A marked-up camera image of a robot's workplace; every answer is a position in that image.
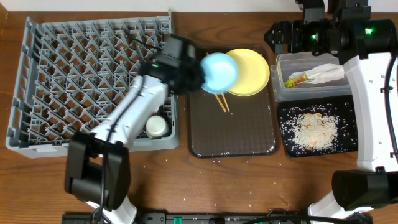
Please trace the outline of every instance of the yellow plate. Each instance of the yellow plate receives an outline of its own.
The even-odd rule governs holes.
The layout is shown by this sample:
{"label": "yellow plate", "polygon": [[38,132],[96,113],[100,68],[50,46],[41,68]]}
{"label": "yellow plate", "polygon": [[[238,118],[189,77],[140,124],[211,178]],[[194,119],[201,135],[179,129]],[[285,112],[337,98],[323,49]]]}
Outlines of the yellow plate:
{"label": "yellow plate", "polygon": [[229,92],[237,96],[251,96],[260,92],[268,83],[269,67],[266,60],[249,49],[234,49],[226,53],[238,64],[236,84]]}

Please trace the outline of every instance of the dish rack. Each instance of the dish rack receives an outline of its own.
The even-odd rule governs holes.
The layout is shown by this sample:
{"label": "dish rack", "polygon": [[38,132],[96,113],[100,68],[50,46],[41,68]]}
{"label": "dish rack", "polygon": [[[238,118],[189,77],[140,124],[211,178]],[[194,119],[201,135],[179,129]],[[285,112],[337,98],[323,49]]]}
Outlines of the dish rack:
{"label": "dish rack", "polygon": [[[27,18],[7,130],[9,149],[29,158],[66,156],[76,131],[89,133],[126,96],[140,63],[156,49],[128,42],[131,35],[164,47],[168,16],[37,24]],[[170,135],[149,139],[145,128],[130,151],[173,149],[179,144],[177,96],[157,113]]]}

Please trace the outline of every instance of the black tray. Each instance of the black tray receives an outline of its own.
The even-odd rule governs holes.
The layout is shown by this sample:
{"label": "black tray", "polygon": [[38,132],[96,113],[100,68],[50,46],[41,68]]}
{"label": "black tray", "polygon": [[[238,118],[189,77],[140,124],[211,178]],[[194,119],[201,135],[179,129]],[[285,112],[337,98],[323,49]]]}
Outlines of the black tray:
{"label": "black tray", "polygon": [[[263,57],[258,45],[198,48],[198,59],[208,52],[251,49]],[[190,93],[187,102],[189,149],[198,158],[268,155],[280,146],[271,78],[253,96],[225,94],[230,113],[224,113],[214,95],[204,90]]]}
{"label": "black tray", "polygon": [[[320,108],[317,108],[319,106],[323,106],[325,109],[321,110]],[[312,151],[305,150],[304,147],[296,147],[296,144],[293,142],[294,132],[289,132],[291,125],[285,124],[285,122],[305,113],[321,113],[322,115],[333,115],[339,117],[337,125],[338,135],[332,142],[333,147]],[[291,157],[306,157],[358,151],[358,132],[352,96],[287,101],[279,104],[277,114],[285,149],[287,154]]]}

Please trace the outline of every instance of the wooden table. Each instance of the wooden table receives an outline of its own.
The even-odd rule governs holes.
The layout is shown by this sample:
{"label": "wooden table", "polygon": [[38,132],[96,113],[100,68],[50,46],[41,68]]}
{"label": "wooden table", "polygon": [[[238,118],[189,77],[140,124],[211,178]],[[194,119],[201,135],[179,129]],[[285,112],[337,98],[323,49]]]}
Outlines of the wooden table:
{"label": "wooden table", "polygon": [[[0,36],[0,222],[59,223],[65,212],[91,208],[65,193],[65,157],[28,159],[5,147],[21,41],[27,16],[38,23],[142,17],[164,12],[11,12]],[[301,13],[174,13],[177,34],[200,45],[259,44],[280,20],[301,19]],[[390,18],[397,14],[375,14]],[[331,190],[336,170],[356,168],[357,153],[289,158],[283,148],[271,156],[204,160],[187,149],[184,97],[180,98],[180,145],[174,150],[135,152],[131,158],[129,198],[139,209],[195,213],[267,213],[271,208],[299,210]],[[372,211],[375,223],[397,223],[398,206]]]}

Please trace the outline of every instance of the chopstick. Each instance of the chopstick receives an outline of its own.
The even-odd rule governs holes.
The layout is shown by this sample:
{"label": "chopstick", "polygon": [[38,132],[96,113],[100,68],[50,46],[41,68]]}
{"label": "chopstick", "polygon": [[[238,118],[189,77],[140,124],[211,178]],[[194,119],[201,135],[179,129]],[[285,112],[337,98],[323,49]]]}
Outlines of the chopstick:
{"label": "chopstick", "polygon": [[225,96],[224,96],[224,93],[222,93],[222,94],[221,94],[221,96],[223,96],[223,100],[224,100],[224,103],[225,103],[226,109],[228,110],[228,112],[230,112],[230,111],[229,111],[229,106],[228,106],[228,103],[226,102],[226,98],[225,98]]}
{"label": "chopstick", "polygon": [[221,100],[218,98],[218,96],[217,96],[216,94],[214,94],[214,96],[216,97],[218,103],[220,104],[221,108],[223,109],[223,111],[224,111],[224,113],[225,113],[225,112],[226,112],[226,109],[225,109],[223,103],[221,102]]}

